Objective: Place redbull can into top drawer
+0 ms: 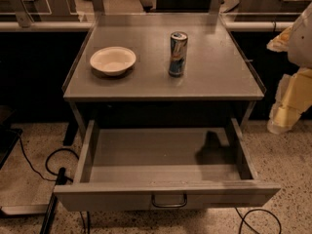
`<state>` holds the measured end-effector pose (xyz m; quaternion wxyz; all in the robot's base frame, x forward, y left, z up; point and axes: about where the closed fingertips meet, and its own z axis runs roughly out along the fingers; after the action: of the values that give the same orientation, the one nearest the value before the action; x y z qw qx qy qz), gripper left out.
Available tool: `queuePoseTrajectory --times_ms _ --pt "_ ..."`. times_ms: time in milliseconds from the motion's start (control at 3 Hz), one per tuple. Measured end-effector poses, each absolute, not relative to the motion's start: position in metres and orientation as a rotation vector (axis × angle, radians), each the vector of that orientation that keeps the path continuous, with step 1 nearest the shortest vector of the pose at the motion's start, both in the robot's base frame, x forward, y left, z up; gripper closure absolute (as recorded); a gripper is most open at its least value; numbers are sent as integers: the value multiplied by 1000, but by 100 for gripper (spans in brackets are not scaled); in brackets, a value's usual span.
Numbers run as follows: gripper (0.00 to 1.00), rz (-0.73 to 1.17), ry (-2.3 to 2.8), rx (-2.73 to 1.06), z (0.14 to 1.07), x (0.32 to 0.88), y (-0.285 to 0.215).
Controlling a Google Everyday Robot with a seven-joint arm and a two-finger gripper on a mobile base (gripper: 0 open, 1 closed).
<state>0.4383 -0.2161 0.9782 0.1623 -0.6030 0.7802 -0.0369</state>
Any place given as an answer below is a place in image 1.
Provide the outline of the yellow taped gripper finger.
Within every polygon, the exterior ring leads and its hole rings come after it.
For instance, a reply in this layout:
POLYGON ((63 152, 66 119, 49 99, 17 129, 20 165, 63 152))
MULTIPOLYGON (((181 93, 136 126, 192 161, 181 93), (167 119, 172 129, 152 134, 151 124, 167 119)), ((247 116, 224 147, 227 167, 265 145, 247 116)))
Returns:
POLYGON ((285 74, 278 85, 267 130, 276 135, 288 132, 311 106, 312 70, 299 68, 294 75, 285 74))

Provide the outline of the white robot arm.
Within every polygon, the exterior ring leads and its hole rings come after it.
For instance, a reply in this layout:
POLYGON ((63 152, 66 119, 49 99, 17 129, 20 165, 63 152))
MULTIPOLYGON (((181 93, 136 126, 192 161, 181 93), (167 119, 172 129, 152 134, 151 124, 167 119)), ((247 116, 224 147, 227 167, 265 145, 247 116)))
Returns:
POLYGON ((294 75, 283 75, 269 113, 268 131, 283 134, 312 106, 312 4, 267 48, 287 52, 289 62, 299 67, 294 75))

